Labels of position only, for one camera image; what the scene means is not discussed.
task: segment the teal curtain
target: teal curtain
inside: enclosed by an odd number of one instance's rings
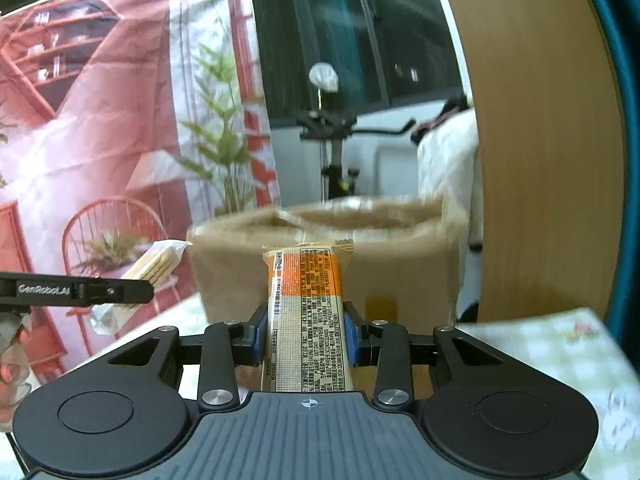
[[[320,60],[331,63],[340,79],[337,94],[327,95],[332,110],[380,100],[369,31],[360,0],[308,0]]]
[[[640,0],[592,2],[609,43],[626,133],[622,238],[606,323],[640,371]]]

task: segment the potted plant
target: potted plant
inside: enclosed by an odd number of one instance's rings
[[[146,238],[130,232],[105,232],[82,242],[87,258],[74,270],[90,276],[119,278],[149,247]]]
[[[222,201],[214,210],[216,215],[241,212],[254,200],[255,185],[250,177],[252,156],[246,139],[234,129],[235,120],[248,104],[241,103],[236,60],[224,48],[214,50],[201,44],[196,62],[201,75],[194,79],[206,111],[200,121],[179,122],[193,134],[200,160],[183,156],[178,162],[212,184]]]

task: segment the exercise bike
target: exercise bike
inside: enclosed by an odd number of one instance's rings
[[[342,142],[354,134],[403,136],[415,126],[415,119],[409,120],[399,130],[387,128],[354,128],[357,117],[341,118],[324,110],[310,110],[296,115],[296,124],[302,126],[300,140],[320,142],[320,189],[322,201],[332,200],[356,193],[356,179],[360,168],[347,168],[348,180],[342,177]],[[331,142],[331,161],[327,163],[326,144]]]

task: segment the wooden surface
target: wooden surface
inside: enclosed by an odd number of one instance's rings
[[[624,144],[589,0],[449,0],[478,115],[480,320],[590,306],[604,316],[620,241]]]

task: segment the white cloth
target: white cloth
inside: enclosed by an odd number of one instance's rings
[[[592,310],[458,328],[591,401],[600,431],[582,470],[588,479],[640,478],[640,381]]]
[[[24,474],[6,435],[0,433],[0,480],[21,480]]]
[[[418,194],[453,196],[469,215],[468,243],[484,238],[478,124],[473,108],[455,114],[418,146]]]

